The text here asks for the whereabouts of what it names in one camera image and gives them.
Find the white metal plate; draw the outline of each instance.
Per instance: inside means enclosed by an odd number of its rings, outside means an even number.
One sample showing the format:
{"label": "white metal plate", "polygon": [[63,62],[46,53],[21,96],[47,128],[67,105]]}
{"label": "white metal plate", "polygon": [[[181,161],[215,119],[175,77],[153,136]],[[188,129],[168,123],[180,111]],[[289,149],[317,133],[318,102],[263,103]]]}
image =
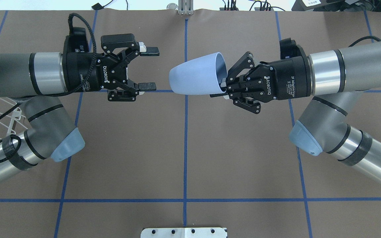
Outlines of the white metal plate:
{"label": "white metal plate", "polygon": [[227,238],[227,228],[146,228],[141,238]]}

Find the robotiq logo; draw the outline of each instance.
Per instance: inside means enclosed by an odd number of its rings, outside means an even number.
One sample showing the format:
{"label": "robotiq logo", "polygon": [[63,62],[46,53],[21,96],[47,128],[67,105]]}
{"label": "robotiq logo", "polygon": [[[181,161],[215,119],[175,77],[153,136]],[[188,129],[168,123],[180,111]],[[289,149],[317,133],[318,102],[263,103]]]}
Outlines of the robotiq logo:
{"label": "robotiq logo", "polygon": [[104,72],[104,83],[110,83],[110,81],[108,80],[107,66],[103,66],[103,72]]}
{"label": "robotiq logo", "polygon": [[266,80],[266,84],[267,84],[267,95],[271,95],[270,77],[265,76],[264,79]]}

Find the white backdrop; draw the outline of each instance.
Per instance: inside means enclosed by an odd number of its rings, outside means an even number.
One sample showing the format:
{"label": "white backdrop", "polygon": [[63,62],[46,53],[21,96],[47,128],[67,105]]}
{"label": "white backdrop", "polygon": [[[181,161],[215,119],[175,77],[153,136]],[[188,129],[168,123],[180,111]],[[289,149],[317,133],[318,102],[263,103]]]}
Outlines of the white backdrop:
{"label": "white backdrop", "polygon": [[[91,6],[98,2],[105,5],[110,0],[0,0],[0,10],[91,10]],[[161,10],[166,9],[169,3],[177,4],[177,0],[128,0],[128,2],[129,10]],[[237,0],[240,10],[249,10],[252,3],[248,0]],[[271,0],[269,3],[290,11],[295,0]],[[222,0],[194,0],[194,9],[218,10],[223,6]],[[125,10],[126,0],[114,0],[107,7]]]}

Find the plastic cup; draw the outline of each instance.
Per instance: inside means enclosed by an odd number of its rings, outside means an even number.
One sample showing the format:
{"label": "plastic cup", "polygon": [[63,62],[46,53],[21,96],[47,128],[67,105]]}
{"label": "plastic cup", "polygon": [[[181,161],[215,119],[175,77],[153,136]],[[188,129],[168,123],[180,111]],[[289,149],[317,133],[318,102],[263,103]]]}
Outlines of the plastic cup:
{"label": "plastic cup", "polygon": [[224,93],[220,83],[226,77],[226,63],[220,52],[182,63],[171,69],[168,76],[171,90],[183,95]]}

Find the black band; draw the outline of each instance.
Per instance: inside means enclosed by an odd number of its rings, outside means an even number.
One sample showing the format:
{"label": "black band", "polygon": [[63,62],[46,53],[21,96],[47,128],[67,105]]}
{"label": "black band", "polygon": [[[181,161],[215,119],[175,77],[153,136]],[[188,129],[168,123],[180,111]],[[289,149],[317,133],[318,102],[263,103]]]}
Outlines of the black band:
{"label": "black band", "polygon": [[346,129],[345,136],[342,138],[342,140],[339,142],[339,144],[334,149],[332,149],[331,151],[329,151],[327,153],[332,154],[332,153],[336,152],[340,147],[342,147],[343,143],[345,143],[345,140],[348,139],[349,133],[351,133],[351,126],[350,125],[348,125],[348,128]]}
{"label": "black band", "polygon": [[338,92],[343,92],[343,88],[345,88],[346,74],[345,74],[345,62],[343,61],[343,56],[340,50],[334,50],[337,56],[337,61],[339,62],[340,69],[340,86]]}
{"label": "black band", "polygon": [[39,90],[38,83],[36,82],[35,76],[35,55],[36,53],[31,53],[29,57],[29,74],[30,81],[32,81],[33,89],[35,89],[36,94],[43,95],[41,90]]}
{"label": "black band", "polygon": [[[17,140],[17,147],[14,147],[13,139]],[[36,164],[30,164],[27,162],[22,156],[20,156],[17,151],[21,146],[21,139],[16,135],[10,135],[9,137],[5,137],[2,141],[2,148],[4,155],[9,158],[9,162],[19,170],[30,169]]]}
{"label": "black band", "polygon": [[361,134],[362,134],[361,142],[358,145],[358,147],[355,149],[355,151],[352,153],[352,155],[350,155],[344,160],[338,160],[338,161],[341,161],[348,166],[353,166],[358,164],[358,162],[361,161],[367,155],[373,143],[373,138],[370,137],[369,134],[363,133],[362,131],[361,131]]}
{"label": "black band", "polygon": [[342,108],[336,106],[335,104],[332,104],[332,103],[329,102],[329,101],[326,101],[326,100],[324,100],[324,99],[322,99],[322,98],[319,98],[319,97],[313,97],[313,100],[315,100],[315,101],[319,101],[319,102],[321,102],[322,104],[326,104],[326,105],[328,105],[329,107],[333,108],[334,110],[337,110],[338,112],[342,113],[344,116],[347,116],[347,115],[348,115],[348,113],[347,113],[345,110],[343,110]]}
{"label": "black band", "polygon": [[45,157],[43,157],[42,155],[40,155],[35,147],[33,147],[32,143],[30,143],[30,140],[29,140],[29,137],[27,136],[27,130],[24,131],[24,140],[26,141],[27,145],[29,146],[29,149],[33,152],[33,154],[36,155],[36,157],[40,158],[41,160],[44,160],[46,159]]}
{"label": "black band", "polygon": [[44,114],[47,114],[47,113],[49,113],[50,111],[59,109],[59,108],[61,108],[61,107],[64,107],[64,106],[63,106],[62,104],[55,105],[55,106],[53,106],[53,107],[50,107],[50,108],[48,108],[48,109],[45,109],[45,110],[43,110],[43,111],[41,111],[41,112],[36,113],[35,115],[33,115],[33,116],[27,118],[27,120],[28,120],[29,122],[31,122],[31,121],[35,120],[36,118],[38,118],[38,117],[40,117],[40,116],[42,116],[42,115],[44,115]]}

